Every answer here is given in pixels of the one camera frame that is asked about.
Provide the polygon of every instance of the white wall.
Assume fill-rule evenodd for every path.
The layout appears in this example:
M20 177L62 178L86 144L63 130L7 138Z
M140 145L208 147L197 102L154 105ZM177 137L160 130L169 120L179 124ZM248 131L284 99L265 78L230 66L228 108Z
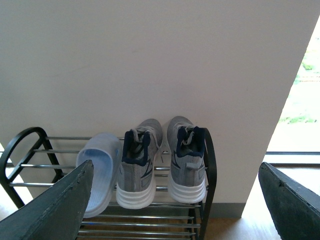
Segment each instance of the white wall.
M122 136L183 115L214 140L214 201L245 203L317 0L1 1L0 142Z

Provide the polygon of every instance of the shoe rack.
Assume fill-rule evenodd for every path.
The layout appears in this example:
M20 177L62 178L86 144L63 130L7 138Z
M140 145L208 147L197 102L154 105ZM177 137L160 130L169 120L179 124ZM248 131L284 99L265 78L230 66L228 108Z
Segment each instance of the shoe rack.
M34 142L26 149L25 154L17 165L8 163L10 157L19 145L32 136ZM90 137L57 137L47 136L40 127L31 127L17 134L5 148L0 158L0 184L19 208L25 203L19 195L18 188L27 187L30 191L38 189L44 192L59 179L74 169L77 153L83 148ZM120 207L115 198L111 199L102 214L93 218L84 218L76 239L144 239L144 240L204 240L212 202L217 184L217 164L211 135L205 129L204 164L206 167L206 196L203 202L185 204L173 201L157 201L143 209L133 210ZM170 170L169 164L154 167L157 183L165 183ZM6 175L6 169L12 172ZM44 175L52 176L51 182L33 182L32 177L46 171ZM16 182L18 175L26 176L28 182ZM164 185L156 186L160 199L168 199L168 188Z

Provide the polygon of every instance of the white sole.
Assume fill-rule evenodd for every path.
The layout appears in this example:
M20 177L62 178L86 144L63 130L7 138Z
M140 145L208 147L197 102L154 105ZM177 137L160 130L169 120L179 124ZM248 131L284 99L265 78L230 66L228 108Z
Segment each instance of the white sole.
M203 179L198 186L183 186L175 183L169 172L168 192L179 203L195 204L202 201L206 196L206 184Z
M119 185L116 187L116 201L125 209L143 209L149 206L156 194L156 180L152 173L150 185L146 190L131 192L122 190Z

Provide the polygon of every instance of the black curved handle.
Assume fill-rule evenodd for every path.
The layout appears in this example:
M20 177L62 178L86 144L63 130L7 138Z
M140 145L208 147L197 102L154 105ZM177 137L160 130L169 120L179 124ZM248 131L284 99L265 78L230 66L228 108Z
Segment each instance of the black curved handle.
M216 154L214 143L212 141L210 132L207 128L204 128L204 138L205 138L205 145L206 151L204 151L204 164L207 167L206 175L208 180L208 191L205 199L203 217L201 222L200 234L199 239L205 239L206 229L208 225L208 220L210 217L210 210L212 206L212 202L214 200L216 186L217 186L217 161L216 161Z
M27 152L27 154L21 159L21 161L17 164L17 166L12 171L12 174L10 175L10 178L7 178L6 176L6 166L7 162L14 151L14 149L17 147L17 145L28 135L36 133L39 136L39 139L35 142L35 144L31 147L31 149ZM0 184L3 186L4 190L8 193L10 198L13 200L14 204L21 208L25 204L15 191L13 187L10 186L10 183L19 175L19 173L22 171L21 164L27 164L29 160L32 158L32 156L35 154L34 150L38 149L41 145L44 146L46 150L52 149L50 141L47 139L47 133L45 130L43 130L41 127L29 127L20 133L18 133L6 146L4 149L4 152L2 153L2 156L0 157ZM54 153L48 153L47 154L51 164L58 165L59 162L56 158L56 155ZM53 182L56 182L59 178L62 177L62 170L61 169L55 169L56 176L53 180Z

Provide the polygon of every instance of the gray sneaker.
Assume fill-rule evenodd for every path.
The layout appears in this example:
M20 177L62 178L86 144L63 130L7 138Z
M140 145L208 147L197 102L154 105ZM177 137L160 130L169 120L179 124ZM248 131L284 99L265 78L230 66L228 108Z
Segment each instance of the gray sneaker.
M169 123L167 140L171 150L170 196L186 204L202 201L206 195L205 129L194 126L183 116L176 116Z
M163 133L155 119L143 121L124 136L116 200L126 209L142 209L152 203L156 193L154 161Z

